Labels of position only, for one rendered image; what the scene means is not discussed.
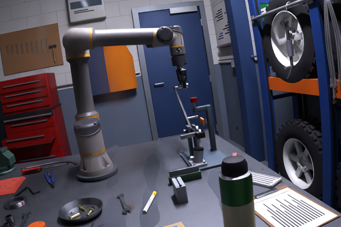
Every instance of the blue-handled pliers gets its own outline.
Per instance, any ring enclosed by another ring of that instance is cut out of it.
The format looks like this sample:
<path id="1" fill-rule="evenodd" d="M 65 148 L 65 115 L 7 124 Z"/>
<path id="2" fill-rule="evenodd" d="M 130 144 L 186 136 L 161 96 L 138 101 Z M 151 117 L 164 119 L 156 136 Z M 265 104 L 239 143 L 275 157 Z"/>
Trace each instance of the blue-handled pliers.
<path id="1" fill-rule="evenodd" d="M 53 175 L 53 172 L 47 172 L 47 174 L 44 174 L 44 176 L 45 176 L 45 178 L 46 178 L 46 180 L 47 180 L 47 182 L 49 183 L 49 185 L 52 187 L 52 188 L 54 188 L 55 187 L 55 177 L 54 177 L 54 175 Z"/>

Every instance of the blue door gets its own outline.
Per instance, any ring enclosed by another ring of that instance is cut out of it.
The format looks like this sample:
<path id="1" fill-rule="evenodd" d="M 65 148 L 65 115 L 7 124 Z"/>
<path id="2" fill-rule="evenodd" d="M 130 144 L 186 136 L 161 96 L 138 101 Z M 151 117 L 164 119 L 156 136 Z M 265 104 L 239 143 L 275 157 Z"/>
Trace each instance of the blue door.
<path id="1" fill-rule="evenodd" d="M 184 68 L 187 70 L 189 87 L 187 90 L 178 90 L 179 96 L 188 116 L 195 115 L 191 97 L 198 98 L 197 106 L 211 105 L 215 127 L 212 88 L 199 8 L 196 12 L 177 14 L 170 14 L 169 9 L 142 12 L 139 13 L 139 21 L 141 28 L 181 26 L 187 57 Z M 176 67 L 172 66 L 169 47 L 144 46 L 144 53 L 158 136 L 181 134 L 186 128 L 186 122 L 173 89 L 179 82 L 176 78 Z M 164 86 L 155 87 L 156 83 L 164 83 Z M 197 115 L 206 119 L 205 112 L 199 112 Z M 199 119 L 193 119 L 191 123 L 201 128 Z"/>

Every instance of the gray tabletop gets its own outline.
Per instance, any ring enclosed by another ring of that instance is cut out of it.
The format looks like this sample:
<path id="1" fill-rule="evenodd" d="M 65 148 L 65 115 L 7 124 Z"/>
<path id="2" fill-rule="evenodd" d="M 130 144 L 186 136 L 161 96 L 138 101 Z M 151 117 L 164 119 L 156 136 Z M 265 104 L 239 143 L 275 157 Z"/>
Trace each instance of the gray tabletop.
<path id="1" fill-rule="evenodd" d="M 216 143 L 217 148 L 225 155 L 232 155 L 233 152 L 237 152 L 239 155 L 245 156 L 252 171 L 279 176 L 221 137 L 216 136 Z M 208 136 L 202 139 L 201 146 L 209 146 Z M 32 217 L 29 218 L 27 226 L 35 221 L 44 221 L 47 227 L 73 226 L 58 217 L 59 209 L 75 199 L 93 197 L 103 201 L 103 210 L 93 221 L 78 224 L 79 226 L 90 227 L 93 222 L 95 222 L 93 227 L 102 224 L 104 227 L 163 227 L 177 222 L 182 222 L 185 227 L 224 226 L 218 181 L 220 167 L 204 170 L 202 171 L 202 179 L 185 183 L 188 203 L 178 205 L 174 198 L 173 187 L 168 185 L 168 171 L 187 166 L 179 155 L 180 151 L 187 150 L 187 140 L 181 140 L 179 136 L 131 146 L 113 146 L 107 149 L 107 153 L 118 166 L 116 175 L 106 180 L 84 183 L 76 178 L 79 165 L 68 164 L 54 167 L 47 169 L 54 173 L 54 189 L 48 185 L 43 175 L 47 170 L 25 175 L 26 179 L 18 191 L 28 186 L 34 192 L 40 190 L 41 193 L 32 195 L 28 190 L 24 191 L 22 195 L 27 197 L 27 204 L 24 207 L 12 210 L 4 209 L 3 204 L 13 197 L 13 194 L 7 197 L 0 196 L 0 223 L 4 224 L 4 217 L 12 214 L 17 226 L 19 226 L 21 215 L 30 211 Z M 56 160 L 79 162 L 80 156 L 72 155 Z M 21 176 L 21 168 L 49 161 L 18 164 L 15 172 L 0 177 L 0 180 Z M 283 183 L 276 187 L 282 185 L 289 185 L 308 198 L 331 209 L 284 178 Z M 254 185 L 254 194 L 266 190 L 268 189 Z M 142 214 L 142 210 L 153 191 L 156 191 L 157 195 L 147 214 Z M 117 195 L 120 193 L 124 193 L 127 204 L 135 207 L 131 214 L 122 215 L 122 206 L 120 200 L 117 199 Z M 268 225 L 256 216 L 256 226 Z M 341 218 L 329 222 L 325 226 L 341 226 Z"/>

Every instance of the green vise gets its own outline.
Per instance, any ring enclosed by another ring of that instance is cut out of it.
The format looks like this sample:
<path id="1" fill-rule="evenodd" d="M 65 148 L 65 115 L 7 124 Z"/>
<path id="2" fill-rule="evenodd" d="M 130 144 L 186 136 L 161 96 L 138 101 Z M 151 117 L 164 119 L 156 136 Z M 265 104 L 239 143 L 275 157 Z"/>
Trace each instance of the green vise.
<path id="1" fill-rule="evenodd" d="M 7 147 L 0 147 L 0 176 L 14 172 L 16 170 L 14 163 L 14 154 Z"/>

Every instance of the door frame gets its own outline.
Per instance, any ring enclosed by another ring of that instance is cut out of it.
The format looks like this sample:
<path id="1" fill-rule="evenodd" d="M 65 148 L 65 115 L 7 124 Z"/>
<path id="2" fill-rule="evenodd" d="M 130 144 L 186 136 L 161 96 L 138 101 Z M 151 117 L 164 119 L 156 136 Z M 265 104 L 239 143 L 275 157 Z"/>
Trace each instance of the door frame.
<path id="1" fill-rule="evenodd" d="M 199 7 L 201 21 L 202 21 L 203 36 L 204 36 L 204 41 L 205 41 L 208 69 L 209 69 L 209 74 L 210 74 L 210 78 L 211 78 L 211 88 L 212 88 L 212 96 L 213 96 L 213 103 L 214 103 L 214 110 L 215 110 L 215 117 L 216 117 L 216 127 L 217 127 L 217 131 L 219 132 L 218 133 L 219 136 L 224 137 L 223 128 L 222 128 L 223 123 L 222 123 L 222 118 L 221 118 L 219 96 L 218 96 L 218 86 L 217 86 L 215 70 L 214 70 L 211 42 L 210 42 L 210 38 L 209 38 L 209 31 L 208 31 L 204 1 L 191 1 L 191 2 L 183 2 L 183 3 L 159 4 L 159 5 L 132 8 L 134 28 L 141 28 L 140 20 L 139 20 L 139 13 L 152 12 L 152 11 L 158 11 L 158 10 L 167 10 L 170 8 L 177 8 L 177 7 L 189 7 L 189 6 Z M 154 108 L 153 108 L 153 101 L 152 101 L 152 97 L 151 97 L 151 91 L 150 91 L 149 78 L 148 78 L 147 65 L 146 65 L 146 61 L 145 61 L 145 54 L 144 54 L 143 45 L 137 45 L 137 50 L 138 50 L 138 56 L 139 56 L 139 62 L 140 62 L 140 68 L 141 68 L 141 76 L 142 76 L 142 83 L 143 83 L 143 87 L 144 87 L 144 94 L 145 94 L 148 116 L 149 116 L 151 135 L 152 135 L 153 140 L 157 140 L 159 138 L 159 136 L 157 133 L 156 120 L 155 120 L 155 114 L 154 114 Z"/>

